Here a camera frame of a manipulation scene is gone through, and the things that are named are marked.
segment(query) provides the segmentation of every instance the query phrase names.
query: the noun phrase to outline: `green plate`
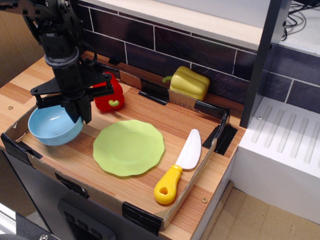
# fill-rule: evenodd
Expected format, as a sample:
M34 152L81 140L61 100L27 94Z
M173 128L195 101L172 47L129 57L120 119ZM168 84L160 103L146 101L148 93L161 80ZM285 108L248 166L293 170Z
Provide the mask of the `green plate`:
M121 177L146 172L160 161L164 150L162 134L138 120L106 127L93 143L93 157L100 167Z

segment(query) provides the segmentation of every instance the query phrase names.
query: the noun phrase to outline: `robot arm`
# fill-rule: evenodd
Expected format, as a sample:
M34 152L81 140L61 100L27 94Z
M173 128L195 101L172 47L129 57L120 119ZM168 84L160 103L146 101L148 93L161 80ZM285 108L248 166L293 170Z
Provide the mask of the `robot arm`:
M0 10L22 14L35 39L44 49L46 63L54 78L34 87L39 109L61 105L76 122L79 117L91 121L91 101L113 94L108 74L90 71L80 62L78 47L83 42L83 22L69 0L0 0ZM106 82L106 87L90 86Z

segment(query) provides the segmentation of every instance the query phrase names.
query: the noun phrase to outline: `dark tile wall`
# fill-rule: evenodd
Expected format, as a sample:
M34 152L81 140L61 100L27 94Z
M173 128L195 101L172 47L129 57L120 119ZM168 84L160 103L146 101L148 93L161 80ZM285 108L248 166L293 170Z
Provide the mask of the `dark tile wall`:
M320 114L320 56L278 45L265 96Z
M97 53L163 77L189 67L211 80L210 93L244 104L257 52L83 1L79 12ZM320 113L320 57L274 52L264 96Z
M211 80L210 93L244 104L255 51L83 1L79 12L98 54L163 77L186 66Z

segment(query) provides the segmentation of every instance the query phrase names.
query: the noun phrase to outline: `blue bowl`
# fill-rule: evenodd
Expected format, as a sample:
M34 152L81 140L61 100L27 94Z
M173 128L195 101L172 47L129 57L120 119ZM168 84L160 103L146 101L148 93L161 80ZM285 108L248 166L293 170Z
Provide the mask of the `blue bowl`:
M42 143L49 146L66 144L82 130L83 120L74 123L64 107L51 106L36 109L28 121L29 131Z

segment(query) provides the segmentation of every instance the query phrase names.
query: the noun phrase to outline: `knife handle hole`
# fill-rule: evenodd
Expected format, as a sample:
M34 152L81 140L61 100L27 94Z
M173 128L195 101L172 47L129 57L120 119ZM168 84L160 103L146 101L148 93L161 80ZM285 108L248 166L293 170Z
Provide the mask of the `knife handle hole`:
M168 194L168 188L162 187L162 188L160 189L160 193L163 194L163 195L167 195L167 194Z

